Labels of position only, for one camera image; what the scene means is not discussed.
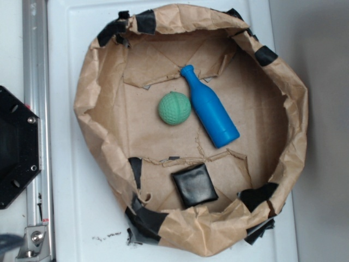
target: green ball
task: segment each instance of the green ball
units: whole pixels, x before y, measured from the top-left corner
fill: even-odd
[[[188,97],[184,94],[170,92],[161,99],[158,111],[165,123],[174,126],[188,119],[191,105]]]

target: black wallet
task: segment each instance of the black wallet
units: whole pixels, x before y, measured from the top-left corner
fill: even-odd
[[[218,199],[205,164],[172,174],[185,208]]]

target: screw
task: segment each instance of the screw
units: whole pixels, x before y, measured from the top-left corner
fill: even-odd
[[[32,258],[33,256],[34,256],[34,251],[32,251],[32,250],[28,250],[27,252],[26,252],[26,258]]]
[[[37,122],[36,118],[32,117],[32,116],[30,118],[28,118],[27,121],[28,121],[29,124],[35,124]]]
[[[38,245],[44,240],[44,235],[40,231],[35,231],[32,233],[32,241],[34,244]]]

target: black hexagonal plate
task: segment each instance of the black hexagonal plate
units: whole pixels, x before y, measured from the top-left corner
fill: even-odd
[[[0,86],[0,209],[40,172],[39,118]]]

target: blue bottle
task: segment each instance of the blue bottle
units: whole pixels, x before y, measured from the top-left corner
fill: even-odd
[[[191,104],[215,147],[220,148],[239,138],[239,131],[218,96],[200,82],[194,73],[194,67],[187,65],[182,68],[180,74],[189,83]]]

